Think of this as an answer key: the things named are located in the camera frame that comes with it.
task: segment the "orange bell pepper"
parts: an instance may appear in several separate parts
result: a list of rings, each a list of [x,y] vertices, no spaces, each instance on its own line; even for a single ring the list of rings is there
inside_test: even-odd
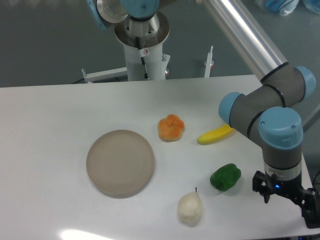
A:
[[[170,114],[158,123],[158,135],[163,141],[177,141],[180,139],[185,123],[175,114]]]

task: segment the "table surface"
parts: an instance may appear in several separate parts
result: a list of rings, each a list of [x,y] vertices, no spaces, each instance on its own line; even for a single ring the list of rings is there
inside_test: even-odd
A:
[[[243,75],[0,88],[0,238],[246,240],[319,233],[288,199],[272,195],[265,204],[252,191],[254,173],[264,170],[257,145],[239,133],[197,144],[200,134],[223,124],[218,107],[227,93],[259,86],[255,76]],[[186,127],[179,141],[168,143],[159,139],[157,123],[171,113]],[[144,136],[155,155],[148,185],[124,199],[102,194],[86,172],[91,145],[118,129]],[[209,178],[228,163],[242,176],[219,192]],[[304,161],[302,176],[311,187]],[[188,227],[177,219],[177,204],[195,187],[204,211]]]

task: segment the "round tray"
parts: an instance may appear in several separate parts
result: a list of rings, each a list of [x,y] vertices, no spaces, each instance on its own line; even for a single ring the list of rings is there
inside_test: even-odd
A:
[[[129,130],[115,130],[98,138],[86,157],[94,185],[113,198],[128,198],[141,191],[155,168],[148,141]]]

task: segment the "toy fruit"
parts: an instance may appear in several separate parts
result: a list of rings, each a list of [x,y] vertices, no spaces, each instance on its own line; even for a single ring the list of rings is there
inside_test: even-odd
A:
[[[232,188],[241,176],[241,170],[234,163],[220,167],[210,177],[210,183],[220,191]]]
[[[197,193],[197,188],[195,188],[195,192],[189,192],[180,199],[177,215],[183,223],[190,227],[198,223],[202,215],[202,203]]]
[[[234,131],[232,127],[225,124],[217,129],[208,131],[197,138],[199,144],[211,144],[228,136]]]
[[[158,123],[158,135],[163,141],[179,140],[184,129],[185,123],[174,114],[168,115]]]

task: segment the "white pear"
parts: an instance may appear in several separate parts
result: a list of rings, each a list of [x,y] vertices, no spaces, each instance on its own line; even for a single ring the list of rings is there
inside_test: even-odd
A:
[[[202,215],[202,203],[199,194],[190,192],[184,195],[178,203],[177,215],[183,223],[194,227]]]

